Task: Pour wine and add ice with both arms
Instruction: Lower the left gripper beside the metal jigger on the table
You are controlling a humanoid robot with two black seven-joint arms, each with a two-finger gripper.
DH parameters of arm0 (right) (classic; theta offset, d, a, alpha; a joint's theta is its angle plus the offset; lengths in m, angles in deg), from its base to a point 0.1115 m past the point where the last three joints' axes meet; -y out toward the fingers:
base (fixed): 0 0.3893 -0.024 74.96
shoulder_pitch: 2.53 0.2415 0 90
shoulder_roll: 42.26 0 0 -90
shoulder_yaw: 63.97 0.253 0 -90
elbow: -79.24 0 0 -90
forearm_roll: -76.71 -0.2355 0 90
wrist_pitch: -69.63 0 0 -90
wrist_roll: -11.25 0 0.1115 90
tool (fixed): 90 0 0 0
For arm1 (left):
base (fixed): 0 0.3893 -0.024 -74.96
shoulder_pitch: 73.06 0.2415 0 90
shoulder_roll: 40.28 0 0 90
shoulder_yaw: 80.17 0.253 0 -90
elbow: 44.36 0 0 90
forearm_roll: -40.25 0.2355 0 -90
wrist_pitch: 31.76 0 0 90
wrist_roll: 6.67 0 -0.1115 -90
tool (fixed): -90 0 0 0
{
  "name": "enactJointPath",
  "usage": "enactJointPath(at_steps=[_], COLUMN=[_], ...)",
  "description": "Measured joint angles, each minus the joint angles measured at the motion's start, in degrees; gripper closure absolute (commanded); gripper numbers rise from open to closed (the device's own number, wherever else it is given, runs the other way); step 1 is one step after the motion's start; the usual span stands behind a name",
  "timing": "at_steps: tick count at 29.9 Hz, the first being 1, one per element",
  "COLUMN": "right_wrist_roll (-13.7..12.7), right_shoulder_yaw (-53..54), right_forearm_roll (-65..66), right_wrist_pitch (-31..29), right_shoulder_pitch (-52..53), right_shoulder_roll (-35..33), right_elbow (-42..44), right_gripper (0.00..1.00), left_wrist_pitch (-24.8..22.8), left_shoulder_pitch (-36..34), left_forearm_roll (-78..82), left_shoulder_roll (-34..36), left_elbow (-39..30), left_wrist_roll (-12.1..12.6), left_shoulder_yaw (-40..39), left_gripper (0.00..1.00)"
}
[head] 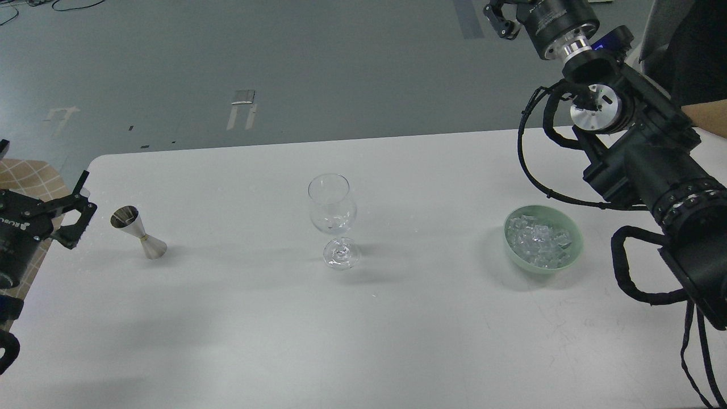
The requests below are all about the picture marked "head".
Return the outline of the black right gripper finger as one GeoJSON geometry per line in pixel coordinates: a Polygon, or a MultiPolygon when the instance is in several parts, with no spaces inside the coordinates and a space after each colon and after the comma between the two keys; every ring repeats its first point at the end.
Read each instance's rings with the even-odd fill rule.
{"type": "Polygon", "coordinates": [[[506,40],[517,38],[523,26],[523,22],[519,17],[521,5],[524,5],[524,1],[488,1],[484,5],[484,16],[499,38],[506,40]],[[505,15],[503,11],[505,5],[515,7],[516,13],[513,18],[505,15]]]}

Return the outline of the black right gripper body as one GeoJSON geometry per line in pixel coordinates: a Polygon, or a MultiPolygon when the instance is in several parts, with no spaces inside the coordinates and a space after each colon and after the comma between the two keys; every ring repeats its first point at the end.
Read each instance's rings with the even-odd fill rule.
{"type": "Polygon", "coordinates": [[[534,1],[520,5],[520,23],[542,60],[557,58],[556,42],[576,33],[591,39],[600,27],[587,1],[534,1]]]}

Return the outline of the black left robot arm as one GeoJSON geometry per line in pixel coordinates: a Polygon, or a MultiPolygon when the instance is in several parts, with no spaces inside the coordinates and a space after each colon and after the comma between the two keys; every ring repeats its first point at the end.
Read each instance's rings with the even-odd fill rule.
{"type": "Polygon", "coordinates": [[[74,249],[88,227],[97,205],[81,190],[89,172],[84,170],[73,191],[47,202],[9,189],[1,191],[1,288],[14,289],[31,264],[32,258],[47,239],[74,249]],[[52,220],[77,211],[75,224],[55,228],[52,220]]]}

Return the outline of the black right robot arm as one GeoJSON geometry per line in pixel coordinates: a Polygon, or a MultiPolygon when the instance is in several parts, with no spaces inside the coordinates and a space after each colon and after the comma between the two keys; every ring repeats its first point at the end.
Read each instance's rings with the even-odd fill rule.
{"type": "Polygon", "coordinates": [[[613,271],[620,289],[652,306],[686,303],[682,349],[693,322],[709,388],[725,407],[712,367],[706,324],[725,330],[725,186],[696,163],[701,142],[693,123],[649,78],[628,65],[634,36],[621,25],[595,40],[600,22],[587,1],[514,1],[516,16],[490,1],[483,13],[502,39],[521,30],[542,60],[559,60],[563,78],[534,91],[517,128],[517,158],[525,176],[548,198],[602,210],[647,211],[661,233],[623,226],[611,238],[613,271]],[[524,156],[524,131],[543,98],[542,130],[559,147],[589,159],[583,179],[601,197],[590,202],[563,195],[532,176],[524,156]],[[680,282],[669,293],[638,289],[629,272],[625,240],[656,244],[680,282]]]}

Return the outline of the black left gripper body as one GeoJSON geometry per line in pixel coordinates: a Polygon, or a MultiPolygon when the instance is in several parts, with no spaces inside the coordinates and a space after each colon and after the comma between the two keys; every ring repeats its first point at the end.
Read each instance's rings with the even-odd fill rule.
{"type": "Polygon", "coordinates": [[[3,190],[1,200],[1,284],[18,285],[54,227],[46,202],[11,190],[3,190]]]}

